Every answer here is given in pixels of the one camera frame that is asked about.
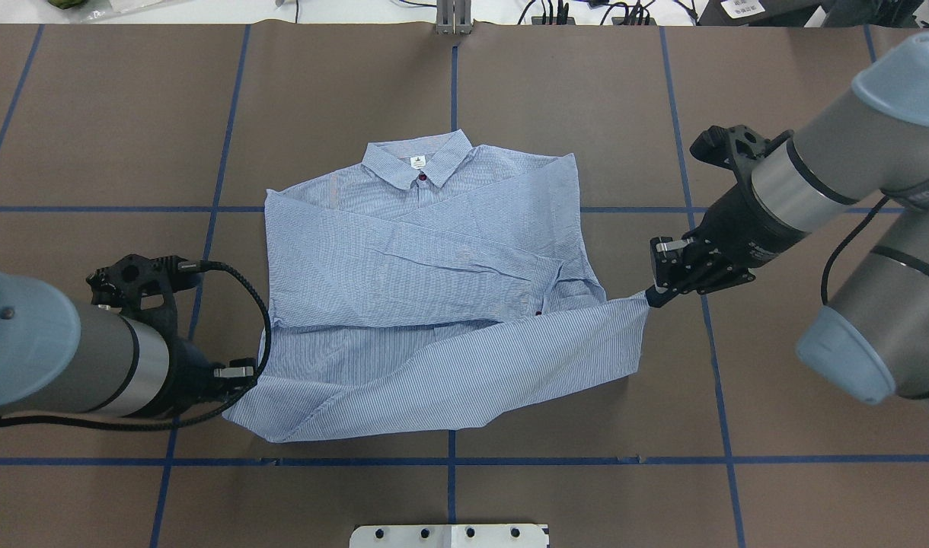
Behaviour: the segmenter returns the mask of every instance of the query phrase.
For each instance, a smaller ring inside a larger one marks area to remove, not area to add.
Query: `shirt collar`
[[[458,170],[471,150],[471,142],[465,132],[458,129],[451,134],[425,138],[371,142],[366,146],[362,165],[399,190],[410,190],[421,173],[430,183],[441,187]],[[420,170],[410,167],[407,159],[421,155],[430,156],[427,165]]]

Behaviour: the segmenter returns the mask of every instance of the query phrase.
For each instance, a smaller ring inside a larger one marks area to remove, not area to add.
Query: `white bracket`
[[[437,34],[471,34],[471,0],[436,0]]]
[[[536,524],[363,526],[350,537],[350,548],[548,547],[549,527]]]

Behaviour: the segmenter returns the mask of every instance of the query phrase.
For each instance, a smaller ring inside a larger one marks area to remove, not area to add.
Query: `striped shirt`
[[[268,441],[460,429],[637,371],[643,294],[607,301],[572,154],[375,142],[265,202],[273,349],[228,420]]]

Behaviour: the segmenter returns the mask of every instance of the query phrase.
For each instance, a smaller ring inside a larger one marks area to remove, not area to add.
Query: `white mounting plate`
[[[350,548],[548,548],[548,531],[536,524],[363,526],[353,531]]]

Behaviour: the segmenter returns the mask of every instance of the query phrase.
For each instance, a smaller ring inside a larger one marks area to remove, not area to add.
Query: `light blue joint cap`
[[[862,70],[851,90],[868,105],[929,128],[929,32],[921,32]]]
[[[839,312],[824,306],[796,343],[803,364],[865,403],[894,393],[894,378],[871,343]]]
[[[0,406],[58,377],[80,338],[78,312],[63,292],[34,278],[0,272]]]

